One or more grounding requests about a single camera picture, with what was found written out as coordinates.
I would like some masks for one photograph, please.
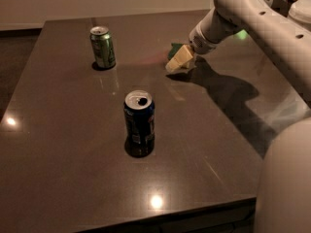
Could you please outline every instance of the floor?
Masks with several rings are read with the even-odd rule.
[[[27,63],[40,29],[21,31],[0,31],[0,121],[15,91],[21,73]],[[90,232],[230,232],[252,233],[255,201],[246,205],[217,208],[199,215],[171,217],[168,220],[146,220],[117,225],[109,228],[93,229]],[[237,219],[238,215],[247,215]]]
[[[0,32],[0,121],[39,34],[39,29]]]

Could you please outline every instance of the white lid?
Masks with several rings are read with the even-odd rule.
[[[311,0],[298,0],[294,2],[289,16],[297,22],[311,24]]]

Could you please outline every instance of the can top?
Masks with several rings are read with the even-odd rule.
[[[125,97],[125,104],[133,110],[144,110],[153,102],[151,94],[144,90],[134,90]]]
[[[104,35],[109,32],[108,27],[96,26],[90,29],[90,33],[93,35]]]

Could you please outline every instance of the tabletop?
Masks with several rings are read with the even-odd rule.
[[[206,11],[47,21],[0,125],[5,232],[72,232],[255,198],[273,139],[309,114],[241,32],[190,68],[165,70]],[[109,27],[117,65],[92,68]],[[123,102],[155,101],[155,148],[124,149]]]

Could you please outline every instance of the can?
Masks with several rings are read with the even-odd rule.
[[[124,101],[127,129],[125,149],[136,157],[148,155],[155,146],[155,102],[150,93],[134,90]]]
[[[90,29],[90,41],[97,66],[109,69],[116,65],[113,40],[108,27],[96,26]]]

